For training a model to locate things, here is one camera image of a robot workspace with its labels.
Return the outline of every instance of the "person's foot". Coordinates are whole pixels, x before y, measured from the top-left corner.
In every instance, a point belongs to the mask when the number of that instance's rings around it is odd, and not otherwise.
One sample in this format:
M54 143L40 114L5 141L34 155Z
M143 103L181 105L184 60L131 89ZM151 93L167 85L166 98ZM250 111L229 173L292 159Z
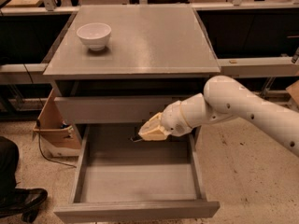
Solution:
M7 197L0 199L0 216L38 208L47 196L44 189L14 189Z

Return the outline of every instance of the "gray tabletop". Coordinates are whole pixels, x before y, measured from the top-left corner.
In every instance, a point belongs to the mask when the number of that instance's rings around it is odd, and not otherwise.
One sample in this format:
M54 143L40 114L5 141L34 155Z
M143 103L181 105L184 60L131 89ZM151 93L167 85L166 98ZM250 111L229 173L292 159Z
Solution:
M102 51L81 44L77 29L112 28ZM189 5L81 7L44 75L72 78L218 73L214 52Z

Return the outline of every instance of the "concrete floor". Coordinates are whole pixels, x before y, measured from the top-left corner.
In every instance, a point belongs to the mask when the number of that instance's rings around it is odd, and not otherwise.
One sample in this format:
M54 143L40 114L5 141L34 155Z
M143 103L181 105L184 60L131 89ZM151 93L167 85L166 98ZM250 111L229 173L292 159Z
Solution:
M14 141L20 149L16 173L18 187L40 187L49 193L35 223L61 224L63 222L53 214L53 208L68 203L76 170L42 158L37 138L32 140L34 125L33 121L0 122L0 135ZM299 222L299 159L250 123L234 119L204 126L197 153L207 199L221 203L217 214L209 219L138 223ZM70 164L77 162L77 158L55 160ZM19 224L22 223L21 216L6 217L0 219L0 223Z

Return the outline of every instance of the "white bowl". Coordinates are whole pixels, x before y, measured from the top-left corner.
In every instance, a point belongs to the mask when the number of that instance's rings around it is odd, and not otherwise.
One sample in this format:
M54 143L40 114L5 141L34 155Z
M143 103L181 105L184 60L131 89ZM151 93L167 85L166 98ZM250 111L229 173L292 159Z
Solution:
M111 27L104 23L89 23L77 29L82 44L92 50L104 49L111 36Z

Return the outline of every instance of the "white robotic arm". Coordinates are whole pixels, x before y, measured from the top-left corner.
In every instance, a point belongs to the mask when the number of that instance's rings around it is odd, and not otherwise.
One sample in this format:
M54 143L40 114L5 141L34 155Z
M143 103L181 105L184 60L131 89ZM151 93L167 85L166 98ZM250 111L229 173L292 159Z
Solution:
M258 97L236 80L217 76L199 93L169 105L140 129L143 140L164 140L182 136L203 124L243 118L299 157L299 113Z

